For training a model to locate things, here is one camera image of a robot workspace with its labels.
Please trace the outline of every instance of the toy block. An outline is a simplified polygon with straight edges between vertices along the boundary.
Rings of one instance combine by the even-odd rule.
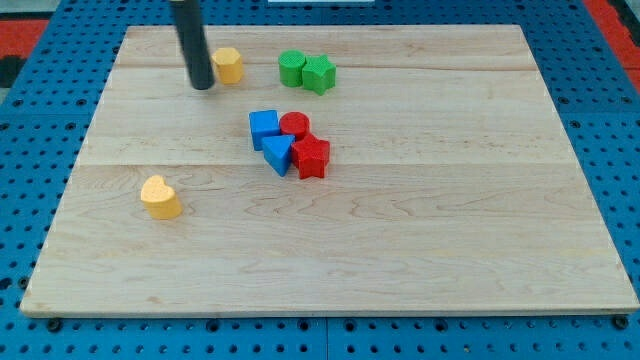
[[[302,68],[307,63],[307,58],[302,51],[286,50],[278,57],[280,64],[280,82],[284,86],[298,87],[302,85]]]
[[[292,111],[280,118],[280,132],[283,135],[294,135],[296,141],[309,134],[309,127],[309,118],[301,112]]]
[[[331,144],[309,134],[291,145],[291,160],[299,170],[300,179],[311,176],[324,178],[329,164]]]
[[[250,112],[249,127],[251,128],[253,150],[262,150],[262,138],[280,135],[278,112],[275,110]]]
[[[242,55],[235,48],[219,48],[211,56],[215,71],[223,84],[236,84],[242,79]]]
[[[307,63],[302,68],[302,85],[318,95],[336,86],[336,66],[327,55],[307,56]]]
[[[294,140],[293,135],[262,138],[264,159],[280,176],[284,176],[291,165],[291,144]]]
[[[140,191],[140,200],[154,219],[173,219],[182,213],[178,195],[160,175],[153,175],[144,182]]]

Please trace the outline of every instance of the black cylinder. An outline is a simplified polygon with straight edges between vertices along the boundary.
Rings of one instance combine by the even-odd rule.
[[[213,86],[209,48],[202,26],[199,0],[170,0],[176,31],[187,64],[191,86],[205,90]]]

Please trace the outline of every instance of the wood grain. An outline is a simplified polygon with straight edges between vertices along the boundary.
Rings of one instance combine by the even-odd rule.
[[[210,27],[237,86],[191,89],[132,27],[22,301],[29,316],[631,312],[637,297],[516,26]],[[277,55],[326,52],[319,97]],[[309,114],[329,175],[277,176],[247,114]],[[150,219],[162,174],[184,214]]]

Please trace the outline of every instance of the blue cube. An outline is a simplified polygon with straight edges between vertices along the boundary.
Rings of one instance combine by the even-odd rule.
[[[291,144],[295,135],[280,135],[262,138],[264,159],[280,176],[284,176],[291,165]]]
[[[262,150],[262,138],[280,135],[278,112],[275,110],[253,111],[249,113],[249,127],[253,150]]]

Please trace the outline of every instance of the green block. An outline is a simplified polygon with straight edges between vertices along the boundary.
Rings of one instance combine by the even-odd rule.
[[[302,68],[307,58],[300,50],[286,50],[280,54],[280,82],[284,86],[297,87],[302,85]]]
[[[327,89],[336,86],[336,66],[327,55],[308,56],[302,68],[302,84],[305,89],[323,95]]]

